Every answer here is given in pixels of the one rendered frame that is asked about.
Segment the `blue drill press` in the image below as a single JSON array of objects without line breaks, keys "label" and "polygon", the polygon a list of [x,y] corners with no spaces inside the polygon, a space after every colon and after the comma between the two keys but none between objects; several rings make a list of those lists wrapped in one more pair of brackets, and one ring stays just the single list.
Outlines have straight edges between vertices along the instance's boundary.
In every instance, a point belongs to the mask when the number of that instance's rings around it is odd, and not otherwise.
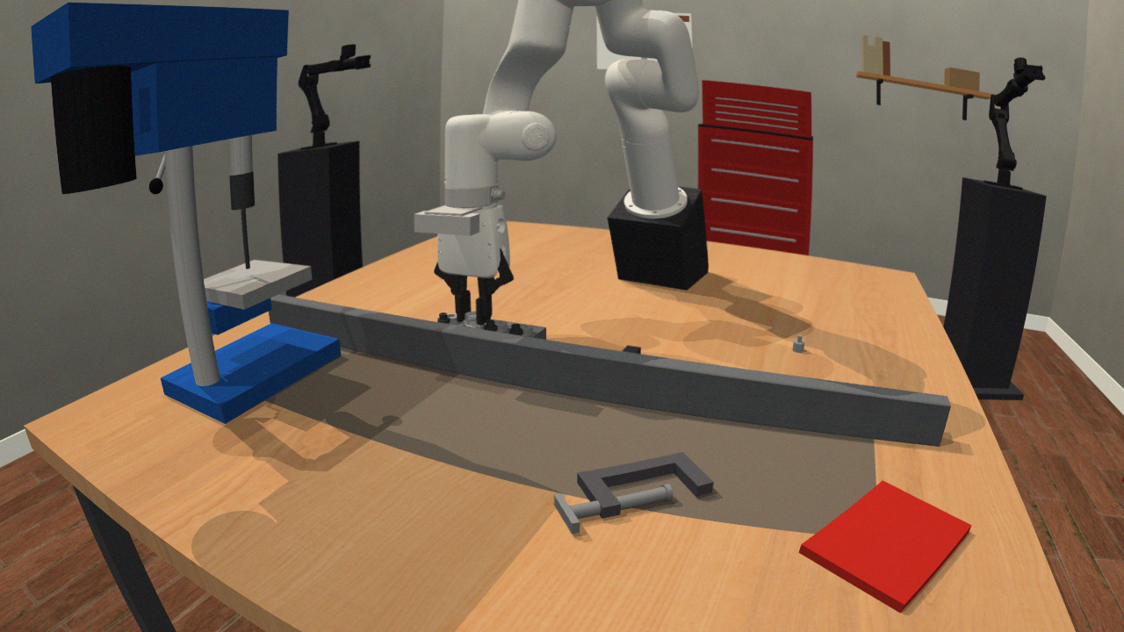
[{"label": "blue drill press", "polygon": [[[250,261],[252,135],[277,130],[277,58],[285,56],[288,17],[202,4],[67,3],[31,25],[33,79],[52,88],[61,195],[130,183],[136,155],[164,151],[149,190],[163,190],[165,170],[191,363],[161,383],[170,399],[225,424],[341,356],[339,338],[273,323],[214,349],[212,334],[272,312],[272,297],[312,280],[312,267]],[[230,209],[241,211],[245,263],[203,279],[193,147],[220,139],[229,139]]]}]

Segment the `red flat square block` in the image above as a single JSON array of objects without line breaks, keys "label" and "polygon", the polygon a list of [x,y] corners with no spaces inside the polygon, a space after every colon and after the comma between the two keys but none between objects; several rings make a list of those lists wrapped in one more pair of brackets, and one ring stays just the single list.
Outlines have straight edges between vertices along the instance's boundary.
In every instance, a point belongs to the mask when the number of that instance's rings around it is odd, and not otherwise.
[{"label": "red flat square block", "polygon": [[878,484],[800,547],[800,556],[901,613],[972,525]]}]

